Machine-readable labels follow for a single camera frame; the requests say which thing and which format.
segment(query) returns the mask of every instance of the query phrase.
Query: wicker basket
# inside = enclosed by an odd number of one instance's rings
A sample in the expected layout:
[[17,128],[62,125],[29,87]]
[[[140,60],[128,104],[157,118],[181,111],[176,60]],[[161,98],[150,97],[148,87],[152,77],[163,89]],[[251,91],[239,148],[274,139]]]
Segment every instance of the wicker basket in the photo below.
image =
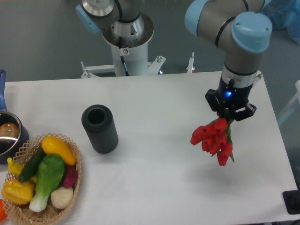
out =
[[[63,136],[62,134],[46,134],[37,136],[31,141],[27,141],[23,145],[23,147],[19,148],[19,151],[16,153],[15,157],[13,158],[14,162],[20,163],[22,165],[25,165],[27,161],[29,160],[30,156],[33,155],[37,149],[41,146],[41,141],[46,136],[56,136],[60,139],[62,139],[69,148],[73,151],[73,153],[76,156],[77,162],[76,162],[76,169],[78,171],[78,179],[75,184],[74,188],[74,194],[73,198],[70,202],[70,204],[63,210],[59,210],[55,208],[51,200],[49,198],[48,204],[46,209],[44,209],[41,212],[33,212],[29,209],[29,203],[26,205],[17,205],[15,203],[12,203],[8,201],[7,199],[3,199],[3,208],[5,209],[5,212],[7,214],[8,219],[10,219],[13,223],[17,225],[52,225],[57,223],[59,220],[61,220],[71,209],[77,194],[78,189],[80,185],[81,180],[81,155],[80,151],[77,147],[77,145],[68,137]],[[14,180],[17,179],[12,173],[7,174],[7,178],[5,181],[8,180]]]

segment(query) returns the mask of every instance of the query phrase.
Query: metal pot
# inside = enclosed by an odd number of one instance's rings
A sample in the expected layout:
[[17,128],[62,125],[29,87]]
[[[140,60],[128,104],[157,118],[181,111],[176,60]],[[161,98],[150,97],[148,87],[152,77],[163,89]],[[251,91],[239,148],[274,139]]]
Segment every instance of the metal pot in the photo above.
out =
[[4,100],[5,70],[0,70],[0,164],[6,164],[7,158],[29,140],[29,135],[20,119],[7,112]]

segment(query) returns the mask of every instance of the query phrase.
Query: pot handle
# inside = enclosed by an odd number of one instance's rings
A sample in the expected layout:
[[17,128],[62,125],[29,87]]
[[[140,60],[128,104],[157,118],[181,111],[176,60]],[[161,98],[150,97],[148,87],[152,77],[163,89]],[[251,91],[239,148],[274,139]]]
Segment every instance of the pot handle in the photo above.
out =
[[7,111],[4,100],[5,70],[0,70],[0,111]]

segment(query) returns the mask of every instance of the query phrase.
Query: tulip bouquet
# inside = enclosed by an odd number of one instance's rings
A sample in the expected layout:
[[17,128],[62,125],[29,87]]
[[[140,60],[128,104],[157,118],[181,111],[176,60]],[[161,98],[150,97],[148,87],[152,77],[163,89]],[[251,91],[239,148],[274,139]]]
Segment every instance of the tulip bouquet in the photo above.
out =
[[192,134],[191,144],[202,142],[203,151],[217,155],[219,165],[226,165],[229,157],[234,162],[230,124],[226,119],[218,118],[206,126],[199,126]]

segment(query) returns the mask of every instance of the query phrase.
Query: white table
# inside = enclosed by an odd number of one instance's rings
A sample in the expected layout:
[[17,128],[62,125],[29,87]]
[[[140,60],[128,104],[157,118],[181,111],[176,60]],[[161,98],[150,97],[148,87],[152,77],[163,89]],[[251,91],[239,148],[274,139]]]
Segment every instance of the white table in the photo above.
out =
[[[253,117],[232,124],[233,153],[216,157],[190,144],[217,116],[206,102],[220,72],[6,83],[7,109],[30,137],[62,133],[82,153],[82,182],[65,225],[235,225],[299,219],[282,192],[296,184],[262,79]],[[111,109],[119,144],[94,151],[81,124],[90,105]],[[0,166],[4,181],[7,167]]]

